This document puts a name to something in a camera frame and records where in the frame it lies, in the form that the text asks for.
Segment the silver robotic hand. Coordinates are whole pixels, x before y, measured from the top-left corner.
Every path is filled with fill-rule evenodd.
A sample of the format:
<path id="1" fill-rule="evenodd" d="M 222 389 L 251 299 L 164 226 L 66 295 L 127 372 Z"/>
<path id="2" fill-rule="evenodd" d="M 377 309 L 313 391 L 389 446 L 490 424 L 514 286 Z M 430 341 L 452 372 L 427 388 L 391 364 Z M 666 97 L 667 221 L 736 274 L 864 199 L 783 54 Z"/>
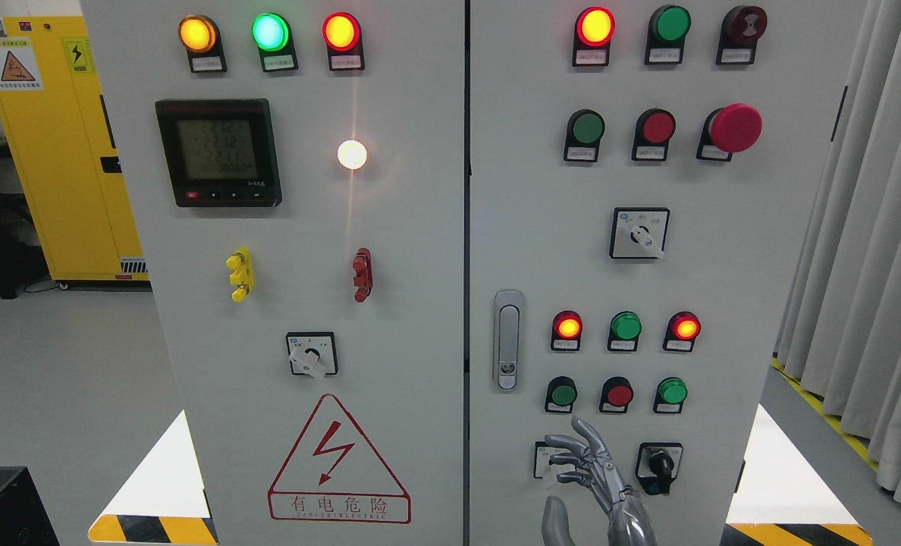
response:
<path id="1" fill-rule="evenodd" d="M 572 464 L 575 470 L 557 475 L 559 483 L 588 488 L 607 518 L 610 545 L 656 545 L 658 540 L 644 504 L 634 494 L 594 426 L 573 416 L 571 426 L 585 440 L 569 435 L 545 435 L 544 442 L 562 450 L 550 456 L 550 464 Z"/>

